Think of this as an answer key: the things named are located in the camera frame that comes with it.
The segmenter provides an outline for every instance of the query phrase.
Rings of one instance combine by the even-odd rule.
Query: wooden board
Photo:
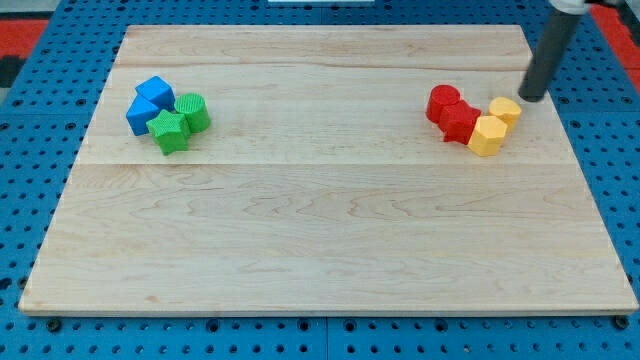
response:
[[[20,308],[72,316],[623,314],[638,304],[553,104],[502,152],[441,142],[428,91],[486,109],[516,26],[130,27]],[[124,114],[160,75],[214,126],[162,156]]]

